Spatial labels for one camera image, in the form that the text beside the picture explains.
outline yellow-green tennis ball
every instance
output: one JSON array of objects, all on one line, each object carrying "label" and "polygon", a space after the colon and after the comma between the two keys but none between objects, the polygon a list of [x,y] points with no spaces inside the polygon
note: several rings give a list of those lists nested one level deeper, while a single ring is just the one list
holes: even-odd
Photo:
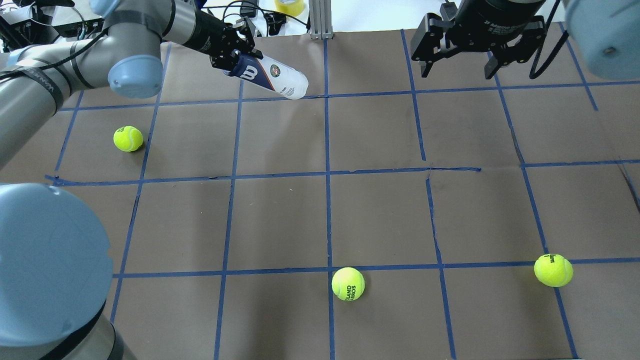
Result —
[{"label": "yellow-green tennis ball", "polygon": [[142,133],[133,126],[123,126],[113,134],[113,143],[122,151],[132,152],[142,146]]},{"label": "yellow-green tennis ball", "polygon": [[567,285],[573,277],[573,266],[562,255],[547,254],[536,260],[533,272],[544,285],[559,288]]},{"label": "yellow-green tennis ball", "polygon": [[340,300],[357,300],[364,291],[364,277],[354,268],[341,268],[333,275],[331,289]]}]

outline metal post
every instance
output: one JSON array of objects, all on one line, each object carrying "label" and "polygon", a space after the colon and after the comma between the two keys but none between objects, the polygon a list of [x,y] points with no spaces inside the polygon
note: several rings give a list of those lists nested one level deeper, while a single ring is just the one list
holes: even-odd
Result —
[{"label": "metal post", "polygon": [[310,0],[311,39],[333,38],[331,0]]}]

